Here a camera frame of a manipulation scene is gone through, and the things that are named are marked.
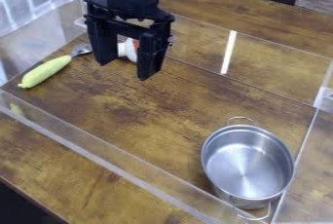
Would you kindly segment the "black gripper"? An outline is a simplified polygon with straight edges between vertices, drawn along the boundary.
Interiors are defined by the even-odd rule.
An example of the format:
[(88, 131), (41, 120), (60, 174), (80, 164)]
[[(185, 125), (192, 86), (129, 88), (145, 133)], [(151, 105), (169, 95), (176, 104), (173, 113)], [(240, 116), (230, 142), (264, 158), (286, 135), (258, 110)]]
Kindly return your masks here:
[(104, 66), (117, 57), (117, 35), (139, 37), (137, 78), (144, 81), (161, 69), (173, 16), (160, 0), (82, 0), (92, 53)]

